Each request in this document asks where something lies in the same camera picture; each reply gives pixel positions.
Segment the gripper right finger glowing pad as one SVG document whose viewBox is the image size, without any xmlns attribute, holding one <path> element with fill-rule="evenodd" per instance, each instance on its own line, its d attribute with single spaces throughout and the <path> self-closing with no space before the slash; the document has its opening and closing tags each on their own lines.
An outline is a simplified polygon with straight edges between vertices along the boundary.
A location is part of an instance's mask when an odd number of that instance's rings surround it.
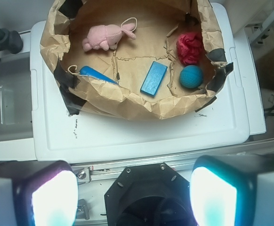
<svg viewBox="0 0 274 226">
<path fill-rule="evenodd" d="M 274 226 L 274 154 L 199 157 L 190 202 L 200 226 Z"/>
</svg>

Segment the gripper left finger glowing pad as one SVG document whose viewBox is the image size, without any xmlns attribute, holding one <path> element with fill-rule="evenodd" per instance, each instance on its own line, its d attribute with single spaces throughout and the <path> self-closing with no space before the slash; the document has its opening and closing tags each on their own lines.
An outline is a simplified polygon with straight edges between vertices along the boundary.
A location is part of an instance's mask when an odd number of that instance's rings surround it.
<svg viewBox="0 0 274 226">
<path fill-rule="evenodd" d="M 65 161 L 0 161 L 0 226 L 72 226 L 78 182 Z"/>
</svg>

